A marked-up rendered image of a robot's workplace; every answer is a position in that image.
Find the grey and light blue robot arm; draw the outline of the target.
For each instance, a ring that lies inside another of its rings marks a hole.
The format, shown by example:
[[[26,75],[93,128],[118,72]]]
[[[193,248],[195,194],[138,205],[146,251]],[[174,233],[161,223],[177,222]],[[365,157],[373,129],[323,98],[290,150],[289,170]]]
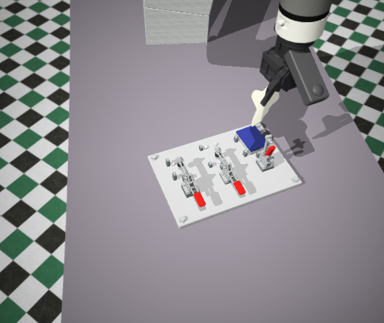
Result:
[[[323,34],[333,0],[280,0],[276,33],[294,43],[308,43]],[[308,48],[291,49],[284,58],[306,106],[329,98],[319,69]]]

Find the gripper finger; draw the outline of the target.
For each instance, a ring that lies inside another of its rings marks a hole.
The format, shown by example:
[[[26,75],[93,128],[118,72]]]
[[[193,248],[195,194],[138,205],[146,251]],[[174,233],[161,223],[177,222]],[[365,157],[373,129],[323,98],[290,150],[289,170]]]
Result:
[[[253,127],[262,122],[271,105],[279,99],[278,92],[281,89],[282,80],[283,78],[278,76],[268,84],[264,91],[255,90],[252,93],[252,100],[257,108],[251,124]]]

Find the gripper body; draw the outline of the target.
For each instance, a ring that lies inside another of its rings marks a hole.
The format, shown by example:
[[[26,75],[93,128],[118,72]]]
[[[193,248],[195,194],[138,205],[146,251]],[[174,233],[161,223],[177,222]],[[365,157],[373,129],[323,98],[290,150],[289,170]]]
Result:
[[[269,83],[273,79],[276,79],[278,76],[283,78],[281,88],[285,92],[297,87],[290,69],[286,63],[284,55],[290,49],[308,48],[312,46],[314,42],[315,41],[308,43],[294,43],[277,35],[275,46],[271,47],[269,50],[264,51],[262,54],[260,73]]]

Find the toggle clamp with red handle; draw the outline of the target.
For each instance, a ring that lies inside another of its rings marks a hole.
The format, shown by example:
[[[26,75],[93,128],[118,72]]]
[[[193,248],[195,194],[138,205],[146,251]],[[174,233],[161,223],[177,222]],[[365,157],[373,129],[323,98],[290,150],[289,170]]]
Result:
[[[205,206],[206,203],[205,203],[201,193],[199,192],[200,189],[199,189],[193,175],[191,173],[189,173],[189,171],[188,171],[188,169],[187,169],[187,167],[183,161],[184,159],[182,158],[182,156],[178,156],[177,160],[178,160],[178,167],[181,167],[184,174],[185,174],[184,182],[181,183],[181,187],[182,187],[182,190],[184,191],[186,198],[194,196],[199,207]],[[182,166],[185,167],[185,169],[188,173],[187,175],[186,175]],[[190,181],[189,181],[189,178],[192,178],[192,180],[190,179]],[[187,179],[188,179],[188,181],[187,181]],[[191,181],[192,181],[192,183],[190,183]]]
[[[221,155],[223,156],[223,159],[225,160],[226,164],[223,161]],[[232,183],[236,187],[236,189],[240,195],[245,194],[244,187],[242,186],[241,182],[237,179],[236,173],[233,170],[231,163],[227,162],[227,160],[225,159],[225,156],[223,155],[221,148],[219,146],[215,147],[215,157],[219,157],[223,163],[223,170],[222,170],[222,172],[219,172],[219,175],[222,178],[223,182],[225,184]],[[231,169],[229,169],[229,167],[231,167]],[[226,170],[226,168],[227,168],[227,170]],[[229,172],[230,170],[231,170],[231,172]]]

